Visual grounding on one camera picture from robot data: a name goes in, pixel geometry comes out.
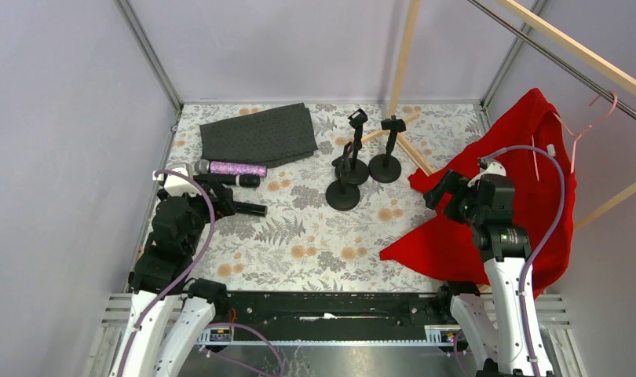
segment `gray wall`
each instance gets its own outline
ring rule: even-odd
[[[544,17],[636,78],[636,0],[554,0]],[[534,36],[636,108],[631,95],[539,33]],[[492,118],[534,86],[577,130],[609,108],[603,100],[588,108],[593,92],[525,46],[490,107]],[[636,181],[636,122],[617,110],[593,128],[578,144],[576,173],[577,220]],[[636,194],[576,231],[570,266],[555,288],[589,376],[636,375]]]
[[[112,1],[0,1],[0,376],[77,376],[173,110]]]
[[[409,1],[132,3],[182,98],[256,103],[386,99]],[[480,98],[512,41],[465,0],[425,0],[402,98]]]

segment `red fabric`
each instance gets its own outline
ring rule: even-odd
[[[408,180],[411,187],[424,193],[432,189],[453,169],[467,177],[480,170],[477,159],[512,145],[531,145],[546,150],[556,148],[556,160],[564,171],[566,193],[565,209],[558,227],[533,263],[533,290],[535,295],[556,281],[568,267],[572,240],[572,208],[575,204],[576,180],[570,174],[570,160],[563,145],[561,124],[552,113],[554,106],[546,101],[540,90],[525,94],[479,141],[467,146],[445,168],[427,177],[420,169]],[[532,249],[550,227],[556,216],[559,200],[559,180],[556,168],[547,158],[537,155],[540,181],[535,178],[533,153],[515,150],[497,158],[506,168],[507,176],[515,186],[515,224],[526,228]],[[472,281],[488,284],[484,266],[466,225],[448,220],[442,210],[451,199],[445,195],[436,209],[437,216],[408,233],[381,252],[381,260],[399,263],[438,280]]]

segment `folded black cloth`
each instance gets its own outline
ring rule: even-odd
[[[219,120],[200,126],[203,159],[279,167],[318,149],[304,104]]]

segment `floral tablecloth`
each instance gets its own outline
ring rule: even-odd
[[[278,105],[188,104],[167,163],[194,163],[201,154],[199,125]],[[364,132],[380,128],[379,104],[307,104],[319,150],[313,157],[270,169],[257,189],[234,188],[235,200],[269,207],[266,218],[237,214],[216,223],[206,256],[194,277],[221,281],[229,290],[435,291],[437,282],[396,262],[381,262],[380,250],[434,216],[408,184],[415,165],[396,148],[401,178],[388,185],[369,179],[351,211],[331,209],[327,186],[335,180],[331,161],[352,137],[348,115],[362,108]],[[477,140],[482,126],[471,104],[403,105],[398,114],[421,111],[406,137],[436,168]],[[386,137],[364,146],[367,163],[383,153]]]

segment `red dress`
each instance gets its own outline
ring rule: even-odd
[[[544,288],[556,281],[568,267],[570,243],[572,241],[572,209],[575,205],[575,175],[570,174],[570,160],[563,145],[561,124],[553,113],[556,108],[546,101],[538,89],[526,93],[501,117],[479,141],[467,146],[445,168],[427,177],[420,169],[408,180],[411,187],[424,193],[432,189],[453,169],[467,177],[480,172],[477,159],[512,145],[531,145],[547,150],[554,145],[556,160],[565,176],[565,209],[540,254],[533,262],[533,290],[537,296]],[[560,183],[556,168],[546,157],[538,154],[540,181],[535,177],[533,152],[515,150],[497,158],[506,168],[515,187],[515,224],[528,231],[532,250],[550,227],[556,216]],[[467,225],[448,220],[442,210],[450,200],[445,195],[436,209],[437,216],[408,233],[381,252],[381,260],[396,260],[399,263],[438,280],[472,281],[488,284],[484,265],[478,249],[471,243],[471,231]]]

